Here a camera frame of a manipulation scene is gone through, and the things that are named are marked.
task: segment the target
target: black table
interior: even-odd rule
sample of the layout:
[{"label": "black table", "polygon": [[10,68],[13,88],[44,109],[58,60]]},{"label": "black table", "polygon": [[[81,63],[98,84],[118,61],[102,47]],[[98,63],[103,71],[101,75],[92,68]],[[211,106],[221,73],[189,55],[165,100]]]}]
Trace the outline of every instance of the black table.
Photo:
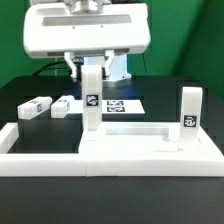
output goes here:
[{"label": "black table", "polygon": [[[175,122],[182,77],[135,77],[104,88],[104,99],[140,99],[144,116],[104,116],[105,121]],[[224,150],[224,101],[203,87],[201,126]],[[17,106],[37,96],[81,99],[80,83],[67,77],[20,77],[0,90],[0,126],[18,122],[10,153],[77,153],[81,115],[51,119],[49,111],[18,121]],[[8,177],[0,178],[1,223],[224,223],[224,178],[199,177]]]}]

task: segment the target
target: white vertical block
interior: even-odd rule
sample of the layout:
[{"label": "white vertical block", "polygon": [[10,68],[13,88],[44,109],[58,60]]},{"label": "white vertical block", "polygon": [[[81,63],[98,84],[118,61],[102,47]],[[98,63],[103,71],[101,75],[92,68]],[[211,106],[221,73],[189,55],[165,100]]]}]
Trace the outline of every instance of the white vertical block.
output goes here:
[{"label": "white vertical block", "polygon": [[7,123],[0,131],[0,153],[7,153],[18,137],[18,124]]},{"label": "white vertical block", "polygon": [[197,149],[202,88],[184,87],[181,104],[179,150]]},{"label": "white vertical block", "polygon": [[52,118],[64,118],[70,110],[70,105],[74,101],[73,96],[62,96],[51,106]]},{"label": "white vertical block", "polygon": [[96,130],[102,122],[102,68],[82,66],[83,128]]},{"label": "white vertical block", "polygon": [[51,97],[37,97],[17,107],[19,119],[31,120],[50,109]]}]

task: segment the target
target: black cable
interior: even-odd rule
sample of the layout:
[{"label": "black cable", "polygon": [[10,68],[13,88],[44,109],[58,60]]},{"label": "black cable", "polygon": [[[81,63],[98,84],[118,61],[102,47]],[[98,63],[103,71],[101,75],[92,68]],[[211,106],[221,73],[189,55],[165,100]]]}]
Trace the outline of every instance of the black cable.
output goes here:
[{"label": "black cable", "polygon": [[40,68],[36,72],[34,72],[32,74],[32,76],[38,76],[42,71],[47,70],[47,68],[49,68],[49,67],[52,67],[52,66],[55,66],[55,65],[59,65],[59,64],[65,64],[65,63],[66,63],[65,61],[52,62],[50,64],[47,64],[47,65],[43,66],[42,68]]},{"label": "black cable", "polygon": [[32,76],[38,76],[41,72],[43,71],[50,71],[50,70],[62,70],[62,69],[68,69],[68,67],[61,67],[61,68],[44,68],[44,69],[41,69],[41,70],[38,70],[38,72],[35,72],[33,73]]},{"label": "black cable", "polygon": [[145,54],[142,54],[142,59],[143,59],[143,66],[144,66],[144,71],[145,71],[145,76],[147,76],[147,66],[145,62]]}]

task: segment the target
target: green backdrop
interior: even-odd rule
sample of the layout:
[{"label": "green backdrop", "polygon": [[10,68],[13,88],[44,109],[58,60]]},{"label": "green backdrop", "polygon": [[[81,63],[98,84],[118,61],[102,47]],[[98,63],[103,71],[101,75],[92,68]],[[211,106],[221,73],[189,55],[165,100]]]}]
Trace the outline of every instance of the green backdrop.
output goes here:
[{"label": "green backdrop", "polygon": [[[129,56],[130,73],[194,77],[224,97],[224,1],[146,0],[146,3],[152,42],[144,55]],[[30,59],[23,50],[23,23],[29,1],[0,0],[0,5],[2,87],[14,77],[31,75],[52,60]]]}]

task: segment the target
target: white platform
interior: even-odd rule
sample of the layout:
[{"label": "white platform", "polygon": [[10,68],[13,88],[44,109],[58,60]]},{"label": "white platform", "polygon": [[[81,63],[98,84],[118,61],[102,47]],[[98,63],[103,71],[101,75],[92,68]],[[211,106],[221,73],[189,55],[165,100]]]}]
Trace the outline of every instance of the white platform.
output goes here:
[{"label": "white platform", "polygon": [[0,176],[224,176],[224,157],[202,128],[195,149],[168,139],[178,123],[103,123],[79,154],[1,154]]}]

